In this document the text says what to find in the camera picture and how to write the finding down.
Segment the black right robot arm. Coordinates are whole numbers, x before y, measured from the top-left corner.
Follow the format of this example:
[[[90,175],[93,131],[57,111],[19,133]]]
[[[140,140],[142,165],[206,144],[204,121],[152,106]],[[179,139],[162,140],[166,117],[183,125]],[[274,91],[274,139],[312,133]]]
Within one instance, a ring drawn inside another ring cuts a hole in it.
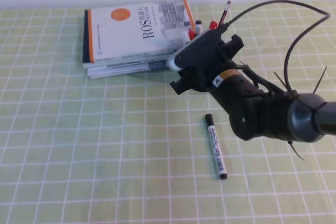
[[[233,132],[242,140],[265,136],[286,142],[313,143],[335,134],[335,103],[315,93],[284,91],[237,65],[233,57],[243,47],[234,35],[229,42],[210,44],[200,38],[178,51],[169,65],[180,74],[171,86],[208,92],[226,111]]]

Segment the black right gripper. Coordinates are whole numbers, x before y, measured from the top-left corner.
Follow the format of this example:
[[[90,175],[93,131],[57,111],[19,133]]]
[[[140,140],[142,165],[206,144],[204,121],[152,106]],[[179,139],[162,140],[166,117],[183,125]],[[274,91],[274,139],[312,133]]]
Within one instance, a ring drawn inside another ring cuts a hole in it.
[[[242,48],[243,41],[238,35],[233,35],[229,42],[220,40],[209,53],[180,70],[180,78],[172,81],[170,86],[178,95],[187,90],[206,92],[217,75],[238,68],[233,57]]]

